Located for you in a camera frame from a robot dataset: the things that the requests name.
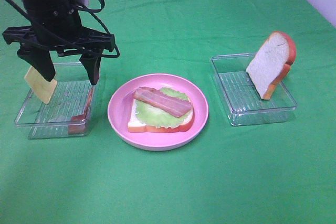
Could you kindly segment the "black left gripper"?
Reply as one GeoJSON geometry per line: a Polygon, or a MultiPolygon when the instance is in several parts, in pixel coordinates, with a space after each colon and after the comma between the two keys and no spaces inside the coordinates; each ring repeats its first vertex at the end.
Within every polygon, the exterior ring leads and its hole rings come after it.
{"type": "Polygon", "coordinates": [[[46,29],[43,29],[43,32],[45,32],[47,39],[45,42],[38,40],[31,26],[9,27],[2,35],[7,44],[18,42],[23,47],[35,47],[19,48],[17,55],[34,67],[46,81],[50,82],[56,75],[49,53],[49,51],[56,51],[62,57],[83,54],[79,60],[88,74],[91,85],[95,86],[98,83],[100,78],[100,57],[107,56],[99,51],[115,51],[116,42],[113,34],[82,27],[79,31],[79,36],[70,41],[46,29]]]}

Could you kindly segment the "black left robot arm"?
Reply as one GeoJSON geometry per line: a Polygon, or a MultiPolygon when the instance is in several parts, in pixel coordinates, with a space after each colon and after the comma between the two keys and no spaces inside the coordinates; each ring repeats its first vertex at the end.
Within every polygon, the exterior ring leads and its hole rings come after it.
{"type": "Polygon", "coordinates": [[[96,16],[105,7],[104,0],[22,0],[24,8],[5,1],[30,22],[7,28],[2,33],[5,42],[18,42],[17,55],[46,81],[56,75],[51,51],[59,57],[80,55],[93,86],[99,80],[101,59],[120,55],[114,34],[96,16]]]}

